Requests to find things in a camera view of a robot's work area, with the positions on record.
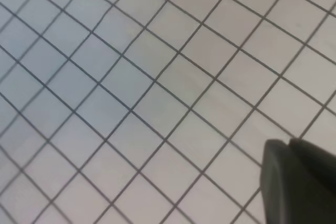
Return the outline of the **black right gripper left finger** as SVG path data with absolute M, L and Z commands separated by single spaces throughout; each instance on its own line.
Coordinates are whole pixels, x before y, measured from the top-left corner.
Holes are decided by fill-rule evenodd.
M 262 158 L 266 223 L 335 223 L 335 190 L 309 173 L 289 143 L 267 140 Z

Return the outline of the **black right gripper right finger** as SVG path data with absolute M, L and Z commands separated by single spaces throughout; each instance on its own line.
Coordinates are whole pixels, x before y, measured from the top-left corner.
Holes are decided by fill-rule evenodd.
M 291 139 L 289 147 L 319 183 L 328 190 L 335 190 L 335 155 L 298 138 Z

